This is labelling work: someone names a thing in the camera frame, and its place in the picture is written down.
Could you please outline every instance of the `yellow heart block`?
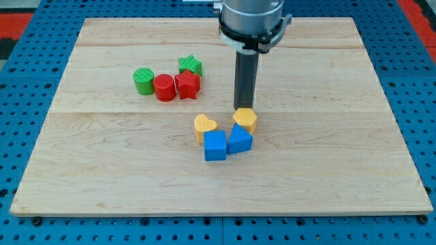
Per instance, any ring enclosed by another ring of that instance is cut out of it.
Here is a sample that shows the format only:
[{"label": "yellow heart block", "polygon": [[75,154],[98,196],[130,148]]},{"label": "yellow heart block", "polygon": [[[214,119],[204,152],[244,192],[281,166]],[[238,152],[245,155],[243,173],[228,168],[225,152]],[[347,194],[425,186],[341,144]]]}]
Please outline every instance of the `yellow heart block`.
[{"label": "yellow heart block", "polygon": [[256,130],[256,122],[258,116],[251,108],[239,108],[233,114],[233,123],[239,124],[250,134],[253,134]]},{"label": "yellow heart block", "polygon": [[218,124],[214,120],[207,118],[204,114],[198,114],[194,120],[196,127],[196,139],[198,143],[204,143],[204,132],[217,129]]}]

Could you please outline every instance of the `plastic block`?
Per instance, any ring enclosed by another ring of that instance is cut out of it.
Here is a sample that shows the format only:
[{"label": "plastic block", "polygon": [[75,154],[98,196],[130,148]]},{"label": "plastic block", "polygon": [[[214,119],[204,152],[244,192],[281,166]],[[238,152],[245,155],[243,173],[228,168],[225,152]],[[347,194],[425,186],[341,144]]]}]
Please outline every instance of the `plastic block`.
[{"label": "plastic block", "polygon": [[158,75],[154,81],[156,97],[163,102],[172,101],[176,97],[176,86],[174,85],[174,78],[167,74]]},{"label": "plastic block", "polygon": [[247,130],[250,134],[253,134],[256,130],[256,122],[258,116],[251,108],[239,108],[233,114],[233,123],[237,123]]},{"label": "plastic block", "polygon": [[155,74],[149,68],[137,69],[134,73],[134,81],[136,90],[141,95],[151,95],[155,92],[153,87],[153,79]]},{"label": "plastic block", "polygon": [[214,120],[207,118],[204,114],[198,114],[194,120],[196,128],[196,139],[198,143],[204,143],[204,132],[217,129],[218,124]]},{"label": "plastic block", "polygon": [[178,72],[182,74],[185,70],[192,71],[194,74],[203,76],[202,63],[197,60],[194,55],[189,55],[186,58],[178,59]]},{"label": "plastic block", "polygon": [[206,161],[220,161],[227,158],[227,144],[224,131],[204,133],[204,158]]},{"label": "plastic block", "polygon": [[197,92],[201,87],[199,75],[195,75],[189,70],[186,70],[182,74],[175,75],[175,78],[180,99],[197,98]]},{"label": "plastic block", "polygon": [[227,144],[227,153],[234,154],[251,150],[253,136],[243,127],[235,123]]}]

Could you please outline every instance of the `wood grain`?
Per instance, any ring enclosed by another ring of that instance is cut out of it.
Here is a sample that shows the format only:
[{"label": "wood grain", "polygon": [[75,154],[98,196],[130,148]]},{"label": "wood grain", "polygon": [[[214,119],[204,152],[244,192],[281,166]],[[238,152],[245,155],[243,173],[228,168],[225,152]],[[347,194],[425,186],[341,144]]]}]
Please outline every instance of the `wood grain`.
[{"label": "wood grain", "polygon": [[[140,96],[139,67],[203,62],[196,100]],[[215,19],[87,19],[11,207],[17,216],[348,216],[433,210],[351,18],[295,18],[262,55],[251,152],[207,163],[193,120],[232,127]]]}]

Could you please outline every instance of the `green star block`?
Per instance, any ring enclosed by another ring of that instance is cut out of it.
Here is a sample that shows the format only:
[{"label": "green star block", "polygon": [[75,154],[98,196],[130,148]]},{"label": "green star block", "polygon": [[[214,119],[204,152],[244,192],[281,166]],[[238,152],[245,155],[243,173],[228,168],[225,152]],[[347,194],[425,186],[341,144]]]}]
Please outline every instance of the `green star block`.
[{"label": "green star block", "polygon": [[197,60],[192,54],[186,58],[178,59],[178,72],[182,74],[185,70],[192,71],[193,74],[203,76],[202,63]]},{"label": "green star block", "polygon": [[149,68],[137,69],[134,73],[134,81],[138,93],[141,95],[154,93],[153,79],[155,79],[155,74]]}]

